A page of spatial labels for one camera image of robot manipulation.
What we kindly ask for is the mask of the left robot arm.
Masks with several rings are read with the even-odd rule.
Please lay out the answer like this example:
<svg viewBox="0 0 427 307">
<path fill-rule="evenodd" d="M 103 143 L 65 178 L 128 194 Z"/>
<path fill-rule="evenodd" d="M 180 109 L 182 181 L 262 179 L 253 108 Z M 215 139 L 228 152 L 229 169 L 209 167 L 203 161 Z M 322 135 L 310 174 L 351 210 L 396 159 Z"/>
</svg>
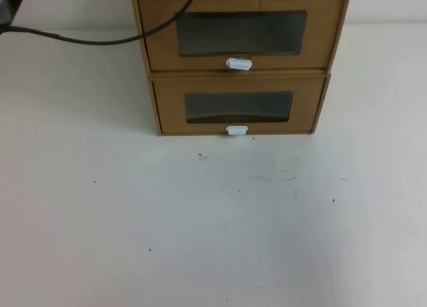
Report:
<svg viewBox="0 0 427 307">
<path fill-rule="evenodd" d="M 14 17 L 22 3 L 22 0 L 0 0 L 1 1 L 1 33 L 11 26 Z"/>
</svg>

